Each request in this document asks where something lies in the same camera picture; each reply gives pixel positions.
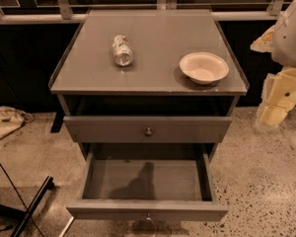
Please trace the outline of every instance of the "bowl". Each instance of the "bowl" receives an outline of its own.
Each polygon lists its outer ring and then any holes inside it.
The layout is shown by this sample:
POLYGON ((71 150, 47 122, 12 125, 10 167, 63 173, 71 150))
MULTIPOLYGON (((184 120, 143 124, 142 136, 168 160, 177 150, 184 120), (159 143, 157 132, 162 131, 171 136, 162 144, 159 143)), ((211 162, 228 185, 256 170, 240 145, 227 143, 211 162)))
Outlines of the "bowl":
POLYGON ((181 71, 197 84, 210 84, 225 78, 229 67, 221 57, 208 52, 190 53, 180 61, 181 71))

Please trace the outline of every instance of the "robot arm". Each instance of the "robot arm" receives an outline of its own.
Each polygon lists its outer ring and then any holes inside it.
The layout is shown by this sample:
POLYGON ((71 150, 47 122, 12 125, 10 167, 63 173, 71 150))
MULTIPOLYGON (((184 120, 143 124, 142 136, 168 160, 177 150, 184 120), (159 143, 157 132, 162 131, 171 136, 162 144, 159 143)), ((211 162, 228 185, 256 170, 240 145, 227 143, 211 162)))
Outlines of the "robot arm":
POLYGON ((271 52, 272 59, 284 66, 264 81, 257 112, 259 122, 277 126, 296 105, 296 0, 273 27, 253 42, 251 49, 271 52))

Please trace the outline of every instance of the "aluminum can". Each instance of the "aluminum can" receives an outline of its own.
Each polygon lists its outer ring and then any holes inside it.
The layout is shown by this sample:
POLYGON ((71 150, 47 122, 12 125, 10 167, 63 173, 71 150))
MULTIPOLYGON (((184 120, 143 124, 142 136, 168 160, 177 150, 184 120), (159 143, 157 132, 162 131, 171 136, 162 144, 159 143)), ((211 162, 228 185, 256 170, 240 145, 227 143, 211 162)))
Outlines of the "aluminum can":
POLYGON ((132 63, 134 56, 126 36, 115 36, 112 41, 112 55, 119 66, 125 67, 132 63))

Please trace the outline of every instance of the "black wall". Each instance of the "black wall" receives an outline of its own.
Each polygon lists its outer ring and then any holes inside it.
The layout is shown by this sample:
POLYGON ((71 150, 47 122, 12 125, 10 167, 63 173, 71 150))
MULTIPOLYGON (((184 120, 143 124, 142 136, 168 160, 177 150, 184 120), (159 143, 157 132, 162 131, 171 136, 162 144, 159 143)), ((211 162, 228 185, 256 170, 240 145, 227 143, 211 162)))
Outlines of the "black wall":
POLYGON ((276 74, 282 68, 272 61, 270 53, 250 50, 252 42, 274 23, 274 21, 220 22, 225 37, 250 83, 246 97, 240 99, 238 106, 257 106, 267 73, 276 74))
POLYGON ((56 110, 48 81, 78 26, 0 26, 0 106, 56 110))

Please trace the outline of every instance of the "concrete floor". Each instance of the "concrete floor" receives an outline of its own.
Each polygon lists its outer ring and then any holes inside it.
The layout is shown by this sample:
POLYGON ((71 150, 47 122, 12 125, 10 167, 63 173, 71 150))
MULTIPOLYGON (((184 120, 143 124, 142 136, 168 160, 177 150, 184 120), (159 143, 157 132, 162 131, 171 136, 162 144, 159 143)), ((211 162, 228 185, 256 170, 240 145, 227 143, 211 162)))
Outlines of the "concrete floor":
MULTIPOLYGON (((296 236, 296 108, 279 128, 255 127, 257 108, 236 108, 224 141, 211 162, 216 193, 229 212, 221 222, 79 221, 65 236, 296 236)), ((39 205, 34 221, 43 236, 59 236, 71 215, 85 167, 65 128, 50 133, 54 114, 0 140, 0 162, 29 203, 46 176, 55 188, 39 205)), ((22 204, 0 169, 0 203, 22 204)), ((0 229, 15 224, 0 217, 0 229)), ((9 236, 12 230, 1 232, 9 236)), ((41 236, 29 223, 23 236, 41 236)))

